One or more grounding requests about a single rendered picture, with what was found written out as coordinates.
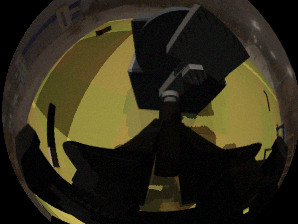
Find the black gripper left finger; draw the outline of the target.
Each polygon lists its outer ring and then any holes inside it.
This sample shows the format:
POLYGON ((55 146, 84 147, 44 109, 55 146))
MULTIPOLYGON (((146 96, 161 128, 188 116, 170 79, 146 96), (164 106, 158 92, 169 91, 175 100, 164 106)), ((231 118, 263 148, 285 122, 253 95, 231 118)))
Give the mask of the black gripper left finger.
POLYGON ((138 205, 144 205, 152 179, 158 124, 160 119, 154 119, 137 136, 116 149, 93 147, 68 140, 63 143, 64 152, 74 168, 101 179, 132 186, 138 205))

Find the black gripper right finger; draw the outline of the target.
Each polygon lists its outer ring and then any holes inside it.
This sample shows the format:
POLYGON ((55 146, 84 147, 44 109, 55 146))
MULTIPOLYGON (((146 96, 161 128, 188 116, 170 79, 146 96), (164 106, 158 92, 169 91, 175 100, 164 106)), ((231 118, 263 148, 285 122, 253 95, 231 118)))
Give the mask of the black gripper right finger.
POLYGON ((196 202, 196 198, 216 184, 229 169, 254 159, 261 147, 261 143, 253 143, 247 147, 221 149, 181 124, 178 179, 182 205, 196 202))

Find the small orange block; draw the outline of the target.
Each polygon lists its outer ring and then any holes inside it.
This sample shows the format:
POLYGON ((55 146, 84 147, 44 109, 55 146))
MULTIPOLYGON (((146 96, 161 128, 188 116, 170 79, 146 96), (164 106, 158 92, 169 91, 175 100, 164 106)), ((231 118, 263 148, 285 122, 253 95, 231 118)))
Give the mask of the small orange block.
POLYGON ((105 27, 100 28, 100 30, 96 31, 96 35, 102 35, 102 34, 105 34, 105 32, 112 30, 112 28, 110 28, 110 27, 112 27, 112 26, 105 26, 105 27))

